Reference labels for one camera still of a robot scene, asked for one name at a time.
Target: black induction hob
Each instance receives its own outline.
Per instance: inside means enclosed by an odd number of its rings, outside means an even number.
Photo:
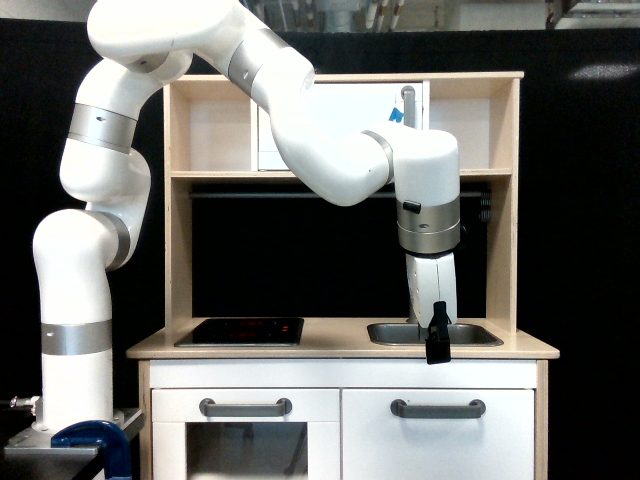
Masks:
[[[278,318],[208,318],[176,347],[256,347],[300,344],[304,320]]]

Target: sink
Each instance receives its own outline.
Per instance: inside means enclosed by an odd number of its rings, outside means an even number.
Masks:
[[[374,323],[367,327],[369,338],[380,345],[424,345],[418,325],[411,323]],[[456,323],[449,325],[452,346],[496,347],[504,342],[479,325]]]

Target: white robotic arm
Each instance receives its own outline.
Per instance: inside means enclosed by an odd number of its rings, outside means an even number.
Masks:
[[[321,197],[353,205],[395,181],[412,317],[425,339],[446,337],[446,321],[456,321],[450,252],[459,241],[451,135],[385,123],[340,141],[328,138],[302,108],[313,66],[236,0],[99,0],[88,30],[105,60],[78,91],[60,170],[66,191],[87,206],[52,214],[34,236],[44,428],[111,418],[105,270],[133,254],[149,191],[148,167],[131,140],[144,102],[182,76],[194,53],[269,113],[285,163]]]

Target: silver joint ring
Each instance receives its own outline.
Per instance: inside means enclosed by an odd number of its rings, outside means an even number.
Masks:
[[[418,233],[398,225],[398,240],[406,251],[433,255],[453,250],[460,243],[460,222],[447,230],[434,233]]]
[[[371,130],[363,130],[360,133],[373,138],[376,142],[378,142],[378,145],[380,145],[380,148],[382,148],[382,150],[384,151],[384,154],[387,156],[387,161],[389,162],[389,176],[387,177],[387,183],[391,183],[394,175],[393,148],[391,148],[391,145],[389,145],[389,143],[384,139],[384,137],[378,135],[376,132],[372,132]]]
[[[99,212],[94,210],[84,210],[84,212],[94,218],[96,218],[98,215],[102,216],[103,218],[109,220],[109,222],[111,222],[113,224],[113,227],[116,229],[116,234],[118,235],[118,251],[116,252],[115,257],[113,257],[111,263],[107,265],[106,271],[111,272],[113,270],[117,270],[127,259],[127,255],[129,255],[129,250],[131,249],[131,237],[129,236],[129,229],[127,228],[125,223],[113,213]]]
[[[111,320],[77,325],[43,323],[41,332],[45,355],[87,355],[111,348]]]
[[[398,239],[405,250],[434,254],[460,243],[460,197],[443,205],[420,206],[418,213],[396,200],[396,211]]]
[[[251,96],[251,87],[270,54],[289,45],[268,28],[256,30],[238,46],[229,63],[229,80]]]
[[[169,52],[144,55],[135,62],[127,63],[124,67],[134,73],[151,73],[157,70],[168,57]]]
[[[421,205],[420,213],[405,210],[403,202],[396,200],[398,225],[416,233],[436,233],[447,230],[460,221],[460,197],[449,203],[428,207]]]
[[[76,103],[69,138],[129,154],[136,120],[98,107]]]

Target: oven window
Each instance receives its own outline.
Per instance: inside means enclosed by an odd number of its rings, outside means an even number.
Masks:
[[[187,425],[190,480],[307,479],[307,465],[304,422]]]

